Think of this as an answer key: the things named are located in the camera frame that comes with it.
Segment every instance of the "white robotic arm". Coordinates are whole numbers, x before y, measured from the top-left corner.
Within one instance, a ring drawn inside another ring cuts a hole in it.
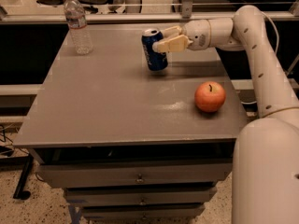
[[[260,119],[235,143],[232,223],[297,224],[299,102],[268,41],[263,13],[243,6],[232,20],[191,21],[162,33],[157,52],[245,49]]]

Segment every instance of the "water bottle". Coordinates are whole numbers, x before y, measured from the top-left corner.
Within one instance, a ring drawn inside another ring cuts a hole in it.
[[[77,54],[90,53],[93,50],[93,43],[87,29],[85,10],[82,4],[78,0],[65,0],[64,14]]]

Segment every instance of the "tabletop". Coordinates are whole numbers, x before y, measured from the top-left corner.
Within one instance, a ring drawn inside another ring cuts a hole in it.
[[[168,53],[168,67],[151,72],[142,31],[168,24],[89,25],[93,52],[76,54],[70,34],[37,94],[16,147],[96,147],[201,143],[237,138],[246,112],[216,50]],[[226,90],[212,114],[194,104],[203,82]]]

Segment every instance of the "soda can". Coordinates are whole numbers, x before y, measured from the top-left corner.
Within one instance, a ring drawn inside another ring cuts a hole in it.
[[[163,35],[156,28],[149,28],[142,33],[142,46],[151,71],[160,71],[168,66],[166,53],[158,53],[152,49],[152,44],[161,39],[163,39]]]

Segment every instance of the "floor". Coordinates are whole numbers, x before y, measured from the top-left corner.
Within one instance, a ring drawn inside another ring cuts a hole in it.
[[[166,4],[169,0],[156,0],[157,4]],[[36,4],[36,0],[2,0],[2,5],[8,14],[35,14],[40,13],[44,7]],[[169,12],[169,6],[147,7],[144,12]],[[57,7],[47,7],[47,13],[58,13],[61,11]],[[18,135],[17,130],[13,133],[7,133],[7,138],[13,141]],[[0,142],[1,146],[13,146],[13,143],[7,139],[6,142]],[[25,153],[15,150],[12,156],[24,156]],[[64,199],[61,189],[52,189],[47,183],[40,181],[36,176],[37,162],[34,161],[34,167],[28,177],[25,189],[31,192],[28,200],[21,201],[12,198],[17,187],[21,170],[11,171],[0,167],[0,223],[6,224],[69,224],[71,217],[68,212],[68,204]],[[194,224],[228,224],[231,223],[232,210],[232,174],[226,180],[217,185],[218,192],[209,203],[206,203],[204,213],[194,219]],[[186,218],[168,218],[154,220],[132,220],[132,221],[101,221],[94,223],[115,223],[115,224],[187,224],[190,221]],[[81,219],[80,224],[86,224],[88,221]]]

